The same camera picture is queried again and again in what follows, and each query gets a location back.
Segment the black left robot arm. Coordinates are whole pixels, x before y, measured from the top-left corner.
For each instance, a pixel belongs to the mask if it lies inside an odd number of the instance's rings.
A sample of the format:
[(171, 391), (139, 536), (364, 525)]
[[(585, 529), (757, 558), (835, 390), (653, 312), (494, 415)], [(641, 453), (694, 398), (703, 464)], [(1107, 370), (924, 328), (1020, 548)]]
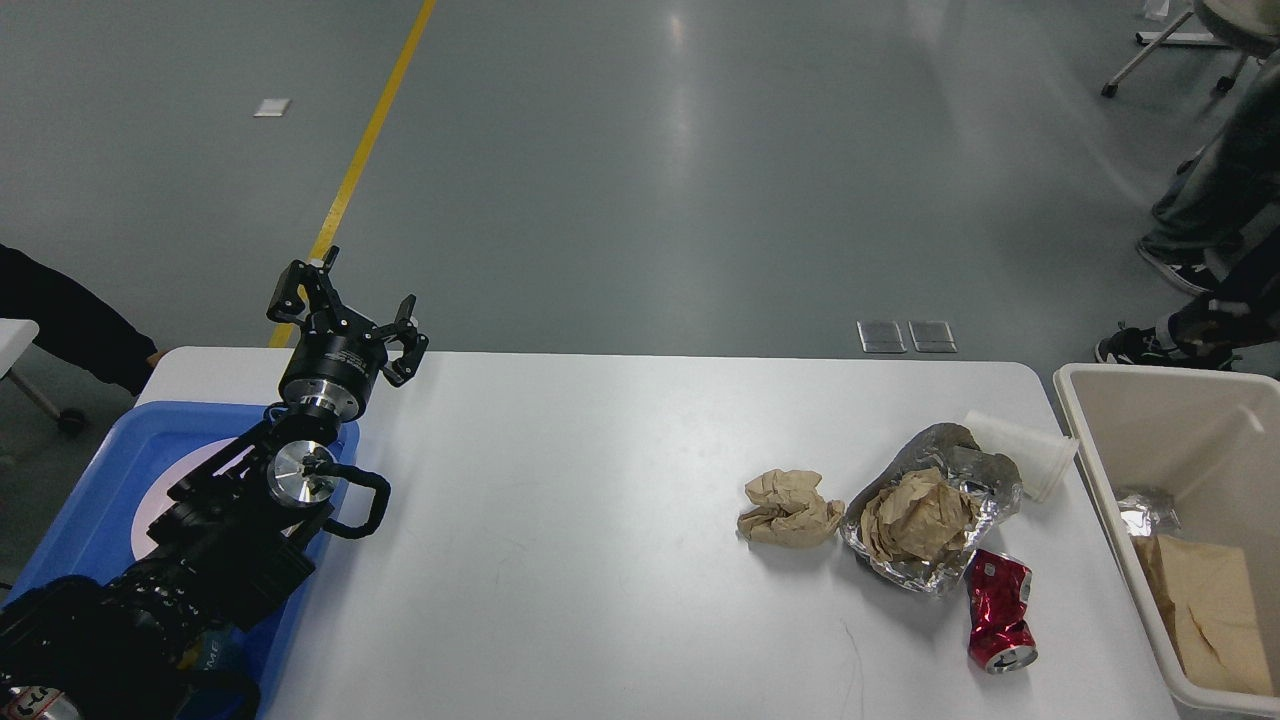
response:
[(256, 717), (247, 673), (201, 667), (214, 630), (251, 632), (315, 573), (306, 553), (328, 533), (348, 541), (381, 525), (390, 482), (337, 460), (340, 428), (369, 407), (376, 378), (401, 387), (429, 338), (408, 295), (376, 324), (346, 305), (319, 260), (282, 273), (268, 318), (300, 328), (279, 400), (225, 448), (182, 477), (147, 529), (155, 548), (101, 584), (60, 577), (3, 610), (3, 711), (20, 719), (175, 719), (202, 691)]

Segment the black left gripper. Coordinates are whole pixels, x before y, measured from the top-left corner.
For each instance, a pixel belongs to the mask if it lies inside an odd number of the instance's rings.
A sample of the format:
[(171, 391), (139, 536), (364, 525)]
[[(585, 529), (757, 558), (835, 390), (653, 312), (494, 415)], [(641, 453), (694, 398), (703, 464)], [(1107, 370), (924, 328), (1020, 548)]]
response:
[[(279, 383), (280, 398), (289, 405), (319, 404), (337, 416), (362, 416), (380, 370), (390, 386), (407, 384), (430, 340), (413, 316), (415, 293), (401, 301), (390, 323), (372, 329), (375, 342), (343, 336), (351, 332), (351, 313), (332, 283), (339, 251), (332, 246), (319, 259), (287, 264), (266, 318), (282, 334), (275, 341), (298, 341)], [(401, 355), (389, 361), (388, 343), (401, 347)]]

